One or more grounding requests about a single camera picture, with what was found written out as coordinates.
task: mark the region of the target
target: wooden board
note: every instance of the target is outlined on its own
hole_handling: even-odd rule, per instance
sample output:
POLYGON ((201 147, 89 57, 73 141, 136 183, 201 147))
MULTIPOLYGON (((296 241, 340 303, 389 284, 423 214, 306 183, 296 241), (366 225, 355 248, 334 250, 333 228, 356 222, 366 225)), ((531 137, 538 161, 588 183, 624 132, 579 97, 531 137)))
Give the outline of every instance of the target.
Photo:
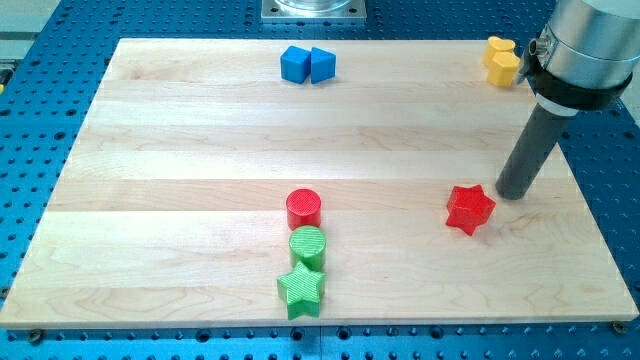
POLYGON ((484 42, 122 40, 3 327, 629 320, 637 308, 558 149, 523 201, 493 184, 533 108, 484 42), (280 79, 289 44, 337 78, 280 79), (467 237, 453 185, 497 200, 467 237), (323 198, 321 317, 286 320, 284 200, 323 198))

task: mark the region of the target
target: toy block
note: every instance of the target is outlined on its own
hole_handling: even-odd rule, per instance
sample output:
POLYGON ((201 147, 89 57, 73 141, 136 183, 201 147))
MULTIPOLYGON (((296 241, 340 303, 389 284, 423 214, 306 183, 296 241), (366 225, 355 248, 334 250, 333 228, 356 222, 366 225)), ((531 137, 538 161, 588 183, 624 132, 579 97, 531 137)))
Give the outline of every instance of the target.
POLYGON ((480 185, 454 186, 447 203, 447 225, 460 228, 471 236, 478 226, 487 222, 495 206, 495 201, 484 194, 480 185))
POLYGON ((336 55, 316 47, 311 48, 311 83, 336 76, 336 55))
POLYGON ((287 196, 287 223, 291 230, 303 225, 320 226, 320 196, 310 189, 298 189, 287 196))
POLYGON ((302 84, 311 73, 311 52, 296 46, 280 56, 280 75, 283 79, 302 84))
POLYGON ((484 52, 484 56, 482 57, 482 63, 484 66, 489 67, 491 64, 491 59, 493 56, 499 52, 510 52, 516 48, 516 43, 513 40, 509 39, 500 39, 497 36, 491 36, 489 40, 487 40, 487 50, 484 52))
POLYGON ((327 238, 322 230, 315 226, 301 226, 289 237, 291 265, 302 262, 313 271, 320 271, 324 266, 327 238))
POLYGON ((304 314, 320 315, 325 277, 321 272, 309 270, 302 262, 296 263, 290 273, 278 277, 278 296, 287 304, 289 320, 304 314))
POLYGON ((509 87, 520 66, 520 58, 511 52, 500 52, 493 56, 489 65, 487 81, 495 86, 509 87))

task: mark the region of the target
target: red cylinder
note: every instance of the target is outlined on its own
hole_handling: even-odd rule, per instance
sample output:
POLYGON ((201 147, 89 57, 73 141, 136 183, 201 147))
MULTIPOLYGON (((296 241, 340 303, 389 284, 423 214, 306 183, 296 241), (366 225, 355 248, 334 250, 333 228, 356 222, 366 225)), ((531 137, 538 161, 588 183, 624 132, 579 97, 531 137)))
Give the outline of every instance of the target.
POLYGON ((287 222, 295 230, 303 225, 320 226, 320 196, 310 189, 298 189, 287 196, 287 222))

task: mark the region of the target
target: blue cube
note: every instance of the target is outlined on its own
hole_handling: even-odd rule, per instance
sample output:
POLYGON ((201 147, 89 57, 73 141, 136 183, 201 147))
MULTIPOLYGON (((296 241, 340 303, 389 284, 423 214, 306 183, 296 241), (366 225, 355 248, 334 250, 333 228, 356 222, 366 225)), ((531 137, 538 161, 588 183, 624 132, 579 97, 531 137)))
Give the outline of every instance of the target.
POLYGON ((311 48, 311 83, 316 84, 335 76, 335 54, 316 47, 311 48))
POLYGON ((302 84, 311 72, 311 52, 289 46, 280 56, 280 73, 285 80, 302 84))

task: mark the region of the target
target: red star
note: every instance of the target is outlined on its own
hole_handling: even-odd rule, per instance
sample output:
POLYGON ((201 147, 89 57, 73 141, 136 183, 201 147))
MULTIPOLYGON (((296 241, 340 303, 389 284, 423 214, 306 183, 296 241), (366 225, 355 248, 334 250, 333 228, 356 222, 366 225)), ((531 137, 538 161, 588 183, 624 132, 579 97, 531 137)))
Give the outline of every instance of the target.
POLYGON ((454 186, 447 203, 447 225, 460 228, 471 236, 478 226, 487 222, 495 206, 496 202, 484 194, 480 185, 454 186))

